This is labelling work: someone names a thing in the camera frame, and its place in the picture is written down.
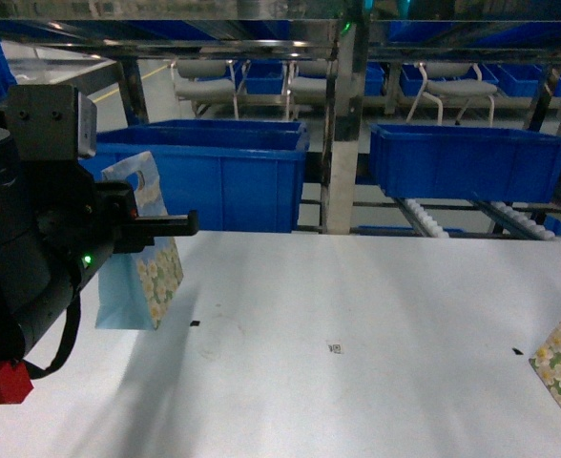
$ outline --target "chair backrest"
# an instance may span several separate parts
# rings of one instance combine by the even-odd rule
[[[447,62],[427,62],[425,64],[428,78],[457,78],[464,76],[472,64],[450,64]]]
[[[300,76],[325,76],[327,75],[326,60],[304,60],[298,62]]]
[[[178,60],[177,70],[183,78],[214,78],[225,75],[224,60]]]

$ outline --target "robotic arm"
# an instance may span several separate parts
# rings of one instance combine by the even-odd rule
[[[196,212],[140,218],[128,182],[94,182],[78,163],[94,142],[95,105],[73,87],[11,88],[0,113],[0,362],[21,362],[63,311],[71,314],[65,354],[46,370],[29,365],[31,378],[68,357],[79,294],[111,254],[197,232]]]

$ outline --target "black cable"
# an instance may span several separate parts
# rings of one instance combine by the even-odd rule
[[[32,380],[42,379],[43,377],[53,374],[69,359],[77,340],[77,331],[79,330],[80,320],[81,300],[79,296],[77,296],[67,307],[67,318],[66,323],[64,324],[64,330],[62,331],[60,346],[58,347],[58,351],[49,367],[47,369],[42,369],[33,363],[29,363],[28,361],[24,362]]]

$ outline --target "floor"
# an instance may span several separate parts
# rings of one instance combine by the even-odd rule
[[[181,102],[180,105],[174,97],[173,83],[167,61],[144,60],[139,62],[143,78],[143,89],[149,112],[150,121],[161,121],[172,118],[193,117],[189,102]],[[59,76],[58,70],[54,68],[32,69],[30,75],[40,79],[50,79]],[[98,109],[97,127],[99,132],[126,127],[126,119],[116,85],[99,93],[92,94],[91,99]],[[265,118],[282,119],[283,109],[280,107],[239,107],[241,118]],[[456,110],[447,110],[445,120],[448,124],[456,116]],[[367,153],[369,150],[369,125],[374,123],[401,124],[405,122],[407,109],[398,109],[394,115],[385,116],[382,110],[369,109],[364,112],[359,142],[360,152]],[[419,124],[435,124],[436,112],[430,109],[419,109],[414,117]],[[472,127],[487,127],[488,113],[486,110],[470,110],[464,116],[463,125]],[[495,113],[495,127],[521,129],[524,122],[524,112],[514,110],[498,110]],[[203,117],[206,118],[231,118],[232,107],[215,106],[209,109]],[[322,150],[323,111],[321,108],[312,109],[303,107],[300,117],[307,124],[311,137],[311,150]],[[543,124],[542,132],[554,134],[558,128],[559,121],[556,112],[549,113]],[[320,198],[320,186],[306,183],[302,198]],[[377,186],[357,186],[355,201],[359,202],[386,202],[386,198]],[[419,202],[445,203],[442,200],[419,199]],[[479,212],[466,211],[430,211],[429,212],[442,226],[446,228],[461,228],[469,232],[487,232],[490,228],[490,219]],[[318,225],[319,207],[316,205],[302,205],[300,209],[300,225]],[[358,226],[407,226],[407,222],[399,210],[371,208],[363,206],[353,207],[353,227]]]

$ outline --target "storage rack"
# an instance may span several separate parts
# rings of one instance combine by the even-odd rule
[[[175,26],[181,27],[166,27],[160,32],[137,22],[169,19],[179,21]],[[393,20],[448,22],[427,40],[406,43],[389,40]],[[0,38],[113,59],[115,62],[101,63],[64,82],[74,84],[85,94],[118,82],[129,124],[148,121],[137,58],[338,60],[338,70],[334,72],[334,66],[329,66],[327,75],[323,151],[309,153],[306,170],[306,180],[322,185],[321,200],[306,202],[321,205],[321,224],[310,229],[329,234],[360,232],[350,227],[350,217],[355,180],[367,179],[368,175],[366,156],[358,152],[363,106],[380,105],[392,113],[398,102],[409,102],[397,93],[403,62],[435,59],[544,64],[537,93],[528,103],[524,126],[538,131],[547,109],[557,104],[546,87],[553,91],[558,79],[561,40],[553,34],[548,40],[503,47],[477,46],[477,42],[525,24],[551,20],[561,24],[561,8],[553,0],[446,0],[433,5],[418,0],[0,0]],[[278,33],[280,25],[286,28],[284,35]],[[385,97],[364,98],[367,60],[391,64]],[[260,99],[261,103],[277,101]],[[389,205],[405,207],[402,202]],[[483,210],[480,202],[450,207]],[[516,229],[511,218],[498,208],[489,206],[486,210],[493,220],[511,231],[511,237],[537,239]],[[551,205],[520,211],[540,216],[552,211],[561,213],[561,179]],[[412,235],[426,235],[419,231],[417,223],[411,223],[415,228]],[[507,237],[496,232],[477,237]]]

